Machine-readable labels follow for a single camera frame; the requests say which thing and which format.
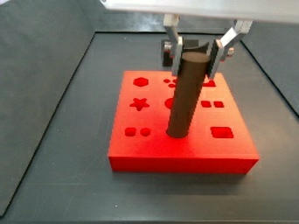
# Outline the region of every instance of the red shape sorter block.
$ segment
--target red shape sorter block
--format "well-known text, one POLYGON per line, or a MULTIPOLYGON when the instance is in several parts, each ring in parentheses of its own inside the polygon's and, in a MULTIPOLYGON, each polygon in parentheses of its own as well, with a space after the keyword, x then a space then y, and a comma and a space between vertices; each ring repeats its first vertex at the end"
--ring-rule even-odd
POLYGON ((190 135, 180 139, 166 134, 175 82, 170 72, 125 72, 108 150, 112 170, 247 173, 259 155, 222 74, 202 88, 190 135))

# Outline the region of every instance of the black cylinder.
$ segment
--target black cylinder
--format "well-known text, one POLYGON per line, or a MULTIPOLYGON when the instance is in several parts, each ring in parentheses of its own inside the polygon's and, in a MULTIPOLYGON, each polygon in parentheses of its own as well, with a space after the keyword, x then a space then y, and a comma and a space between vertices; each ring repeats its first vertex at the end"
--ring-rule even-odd
POLYGON ((182 67, 178 74, 171 117, 166 131, 170 137, 188 136, 210 62, 211 58, 206 53, 186 52, 182 54, 182 67))

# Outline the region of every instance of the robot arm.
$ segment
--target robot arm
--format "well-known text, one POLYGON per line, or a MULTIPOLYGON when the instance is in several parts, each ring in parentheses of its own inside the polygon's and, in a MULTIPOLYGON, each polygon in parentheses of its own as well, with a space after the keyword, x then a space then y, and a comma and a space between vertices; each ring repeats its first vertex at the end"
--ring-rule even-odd
POLYGON ((208 77, 214 79, 219 63, 231 53, 230 48, 248 33, 254 20, 283 23, 299 23, 298 0, 100 0, 109 10, 166 13, 163 26, 171 44, 172 75, 178 75, 183 54, 183 38, 176 26, 179 15, 207 18, 238 19, 222 39, 216 39, 210 52, 208 77))

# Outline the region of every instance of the gray surface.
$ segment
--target gray surface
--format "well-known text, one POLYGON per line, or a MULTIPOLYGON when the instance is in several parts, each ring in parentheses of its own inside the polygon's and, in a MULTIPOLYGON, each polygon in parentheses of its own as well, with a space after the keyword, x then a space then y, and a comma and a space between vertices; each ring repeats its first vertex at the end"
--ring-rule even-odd
POLYGON ((93 31, 76 0, 9 1, 0 27, 3 215, 93 31))
POLYGON ((299 25, 254 23, 243 42, 299 114, 299 25))
MULTIPOLYGON (((96 32, 164 32, 164 15, 107 10, 99 0, 79 0, 96 32)), ((182 17, 179 32, 224 33, 230 21, 182 17)))
POLYGON ((242 45, 219 70, 262 157, 250 174, 111 171, 123 72, 162 69, 162 39, 95 37, 3 221, 299 221, 299 123, 242 45))

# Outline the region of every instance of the gray table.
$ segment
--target gray table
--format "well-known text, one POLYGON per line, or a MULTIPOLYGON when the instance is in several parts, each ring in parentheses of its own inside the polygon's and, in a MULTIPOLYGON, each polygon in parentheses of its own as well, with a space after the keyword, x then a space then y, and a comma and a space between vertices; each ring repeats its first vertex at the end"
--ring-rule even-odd
POLYGON ((3 221, 299 221, 298 117, 242 45, 219 70, 260 153, 250 174, 111 171, 123 72, 163 69, 164 38, 95 37, 3 221))

